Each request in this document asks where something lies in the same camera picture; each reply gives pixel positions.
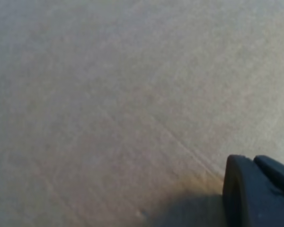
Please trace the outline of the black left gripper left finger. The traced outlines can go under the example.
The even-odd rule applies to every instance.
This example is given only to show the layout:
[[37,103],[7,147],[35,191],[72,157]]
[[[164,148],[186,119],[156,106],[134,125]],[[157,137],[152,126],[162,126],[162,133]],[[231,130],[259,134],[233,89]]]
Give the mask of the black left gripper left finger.
[[254,159],[228,156],[222,200],[229,227],[284,227],[284,193]]

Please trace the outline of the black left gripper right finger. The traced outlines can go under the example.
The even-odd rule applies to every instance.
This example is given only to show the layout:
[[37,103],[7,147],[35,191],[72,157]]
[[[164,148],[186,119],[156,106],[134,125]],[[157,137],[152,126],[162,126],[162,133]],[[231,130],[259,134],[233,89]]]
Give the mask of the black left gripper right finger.
[[256,156],[254,162],[264,175],[284,193],[284,164],[264,155]]

